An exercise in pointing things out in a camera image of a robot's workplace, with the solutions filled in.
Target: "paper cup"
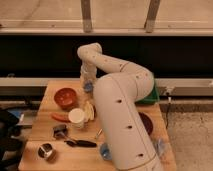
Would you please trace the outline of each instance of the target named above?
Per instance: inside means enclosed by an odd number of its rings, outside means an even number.
[[[71,124],[74,127],[78,128],[78,129],[81,129],[84,127],[85,112],[82,109],[80,109],[80,108],[72,109],[69,112],[68,117],[69,117]]]

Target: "dark bowl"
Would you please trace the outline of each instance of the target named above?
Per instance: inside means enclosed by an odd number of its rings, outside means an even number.
[[[72,109],[77,103],[77,93],[72,88],[62,88],[55,93],[54,100],[62,109]]]

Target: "wooden tabletop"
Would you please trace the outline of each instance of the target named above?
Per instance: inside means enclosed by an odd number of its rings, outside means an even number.
[[[51,118],[51,113],[67,115],[68,111],[63,111],[54,102],[54,94],[57,90],[70,87],[76,90],[78,96],[78,106],[83,108],[86,100],[92,102],[90,94],[83,92],[80,81],[50,81],[45,95],[41,102],[36,120],[33,124],[29,140],[19,164],[20,171],[115,171],[111,161],[104,161],[99,154],[100,145],[105,142],[104,134],[95,140],[96,133],[101,129],[101,125],[96,116],[94,121],[86,123],[82,130],[75,129],[70,123],[68,135],[76,139],[84,139],[96,142],[97,148],[71,148],[63,141],[53,138],[53,126],[61,124]],[[161,162],[165,171],[175,171],[176,163],[165,124],[158,104],[137,106],[139,112],[146,113],[152,120],[154,130],[151,134],[153,140],[162,139],[165,143],[165,152],[161,156]],[[40,145],[50,143],[56,150],[55,157],[47,162],[37,155]]]

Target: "black chair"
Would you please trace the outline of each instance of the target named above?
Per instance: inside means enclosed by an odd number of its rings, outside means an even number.
[[[3,160],[6,151],[18,151],[22,147],[22,142],[12,138],[16,124],[19,119],[10,112],[0,109],[0,170],[6,170],[6,167],[19,163],[21,156]]]

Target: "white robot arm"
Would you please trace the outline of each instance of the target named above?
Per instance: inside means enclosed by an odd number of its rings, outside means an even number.
[[[79,47],[78,56],[85,73],[96,71],[96,67],[109,73],[97,80],[93,95],[115,167],[163,171],[134,104],[152,91],[152,73],[135,63],[103,55],[98,43]]]

